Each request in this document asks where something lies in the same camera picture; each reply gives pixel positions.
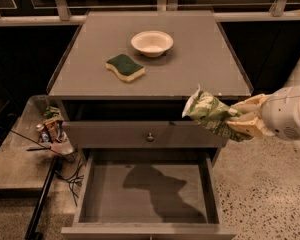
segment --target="bowl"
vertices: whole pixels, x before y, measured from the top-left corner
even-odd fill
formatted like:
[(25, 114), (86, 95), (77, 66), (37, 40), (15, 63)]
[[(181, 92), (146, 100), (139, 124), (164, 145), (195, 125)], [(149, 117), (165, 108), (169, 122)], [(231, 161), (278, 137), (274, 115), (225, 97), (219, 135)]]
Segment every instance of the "bowl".
[(147, 57), (158, 57), (173, 45), (173, 39), (161, 31), (145, 31), (131, 39), (132, 46)]

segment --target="bottle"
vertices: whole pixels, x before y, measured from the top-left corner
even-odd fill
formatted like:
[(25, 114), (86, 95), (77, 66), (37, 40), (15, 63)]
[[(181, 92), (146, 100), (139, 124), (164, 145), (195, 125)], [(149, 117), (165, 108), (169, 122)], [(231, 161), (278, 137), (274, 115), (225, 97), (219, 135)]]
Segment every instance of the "bottle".
[(43, 124), (37, 124), (36, 129), (40, 134), (40, 142), (51, 142), (49, 132)]

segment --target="closed drawer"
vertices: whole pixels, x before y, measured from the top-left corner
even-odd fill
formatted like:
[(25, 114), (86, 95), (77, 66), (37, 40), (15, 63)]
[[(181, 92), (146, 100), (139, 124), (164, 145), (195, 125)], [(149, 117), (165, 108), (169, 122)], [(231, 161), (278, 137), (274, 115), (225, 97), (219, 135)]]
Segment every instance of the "closed drawer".
[(225, 240), (201, 149), (94, 149), (67, 239)]
[(223, 147), (226, 140), (192, 121), (65, 122), (71, 143), (80, 148)]

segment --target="green chip bag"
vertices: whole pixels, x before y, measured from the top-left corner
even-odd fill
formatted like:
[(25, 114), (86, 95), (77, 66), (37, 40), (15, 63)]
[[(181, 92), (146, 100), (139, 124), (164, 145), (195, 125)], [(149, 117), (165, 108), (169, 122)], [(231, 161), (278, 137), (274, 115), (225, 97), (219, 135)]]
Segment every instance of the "green chip bag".
[(226, 120), (229, 117), (239, 117), (242, 114), (199, 88), (187, 101), (182, 117), (189, 116), (215, 135), (241, 142), (251, 140), (253, 137), (231, 129), (226, 124)]

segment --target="sponge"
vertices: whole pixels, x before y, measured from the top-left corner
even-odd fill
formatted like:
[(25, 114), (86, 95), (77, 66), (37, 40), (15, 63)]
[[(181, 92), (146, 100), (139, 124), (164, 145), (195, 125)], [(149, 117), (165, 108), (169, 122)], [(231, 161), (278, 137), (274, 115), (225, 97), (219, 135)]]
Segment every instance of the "sponge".
[(116, 76), (124, 82), (131, 82), (145, 73), (143, 66), (135, 63), (125, 54), (120, 54), (108, 60), (106, 62), (106, 68), (112, 70)]

